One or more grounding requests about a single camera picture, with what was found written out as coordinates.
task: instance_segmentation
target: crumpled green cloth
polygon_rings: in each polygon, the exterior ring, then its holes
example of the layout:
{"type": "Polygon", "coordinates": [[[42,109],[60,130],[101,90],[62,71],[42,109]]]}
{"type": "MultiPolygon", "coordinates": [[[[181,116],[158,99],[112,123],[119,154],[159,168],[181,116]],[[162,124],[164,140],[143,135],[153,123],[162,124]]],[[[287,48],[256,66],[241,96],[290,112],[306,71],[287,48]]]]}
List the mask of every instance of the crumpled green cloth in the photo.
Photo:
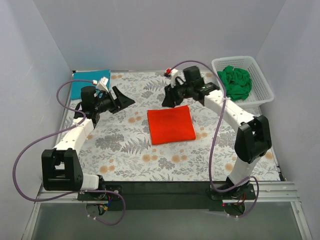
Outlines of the crumpled green cloth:
{"type": "Polygon", "coordinates": [[[252,81],[248,71],[233,66],[226,66],[223,71],[218,71],[218,76],[223,82],[227,97],[232,101],[245,100],[252,89],[252,81]]]}

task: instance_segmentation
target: folded red cloth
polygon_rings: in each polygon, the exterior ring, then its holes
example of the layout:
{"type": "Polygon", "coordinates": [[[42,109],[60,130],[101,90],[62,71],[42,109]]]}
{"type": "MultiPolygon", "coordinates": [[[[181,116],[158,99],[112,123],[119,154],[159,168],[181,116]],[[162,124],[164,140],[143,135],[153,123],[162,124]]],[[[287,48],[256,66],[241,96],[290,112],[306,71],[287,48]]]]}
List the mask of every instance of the folded red cloth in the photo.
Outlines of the folded red cloth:
{"type": "Polygon", "coordinates": [[[153,145],[196,139],[187,105],[161,110],[148,110],[148,121],[153,145]]]}

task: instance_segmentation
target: white basket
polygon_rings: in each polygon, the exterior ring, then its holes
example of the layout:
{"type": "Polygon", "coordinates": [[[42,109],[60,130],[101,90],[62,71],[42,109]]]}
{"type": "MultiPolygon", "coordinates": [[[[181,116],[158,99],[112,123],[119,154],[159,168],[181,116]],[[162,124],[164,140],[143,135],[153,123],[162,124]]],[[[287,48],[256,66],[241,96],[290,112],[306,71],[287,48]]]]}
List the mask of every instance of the white basket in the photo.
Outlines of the white basket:
{"type": "Polygon", "coordinates": [[[261,104],[271,102],[275,97],[267,80],[260,70],[256,60],[251,56],[222,57],[212,60],[215,72],[223,71],[227,66],[233,66],[247,70],[252,80],[252,90],[246,100],[237,100],[235,103],[242,108],[258,107],[261,104]]]}

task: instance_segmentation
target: floral tablecloth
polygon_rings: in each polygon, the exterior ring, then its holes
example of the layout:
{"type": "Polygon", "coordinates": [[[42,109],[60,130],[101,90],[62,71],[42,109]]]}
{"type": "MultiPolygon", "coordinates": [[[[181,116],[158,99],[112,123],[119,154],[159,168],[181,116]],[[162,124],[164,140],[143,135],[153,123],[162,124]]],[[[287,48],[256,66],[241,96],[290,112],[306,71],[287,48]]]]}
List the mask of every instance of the floral tablecloth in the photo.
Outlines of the floral tablecloth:
{"type": "MultiPolygon", "coordinates": [[[[116,114],[100,114],[95,130],[88,136],[79,160],[84,173],[100,174],[106,181],[207,181],[209,152],[219,116],[200,103],[185,99],[196,132],[196,140],[152,145],[147,110],[162,109],[164,87],[169,84],[160,72],[113,72],[110,85],[117,86],[135,104],[116,114]]],[[[80,100],[73,100],[75,108],[80,100]]],[[[259,109],[250,109],[259,115],[259,109]]],[[[68,111],[64,128],[70,126],[68,111]]],[[[212,163],[213,179],[224,181],[232,171],[236,134],[222,122],[212,163]]],[[[260,181],[279,181],[270,150],[253,170],[260,181]]]]}

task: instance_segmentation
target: folded blue cloth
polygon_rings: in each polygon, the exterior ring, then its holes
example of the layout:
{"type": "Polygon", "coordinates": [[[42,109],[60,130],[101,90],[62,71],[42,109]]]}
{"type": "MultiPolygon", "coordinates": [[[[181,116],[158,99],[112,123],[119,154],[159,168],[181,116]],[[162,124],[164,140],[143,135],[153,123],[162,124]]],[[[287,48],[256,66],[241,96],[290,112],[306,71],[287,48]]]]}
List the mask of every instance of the folded blue cloth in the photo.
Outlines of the folded blue cloth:
{"type": "MultiPolygon", "coordinates": [[[[107,83],[107,88],[110,89],[110,70],[101,70],[101,71],[81,71],[75,72],[73,74],[73,80],[99,80],[103,77],[109,79],[107,83]]],[[[90,82],[81,82],[75,81],[71,86],[71,100],[81,99],[81,89],[86,86],[93,86],[90,82]]]]}

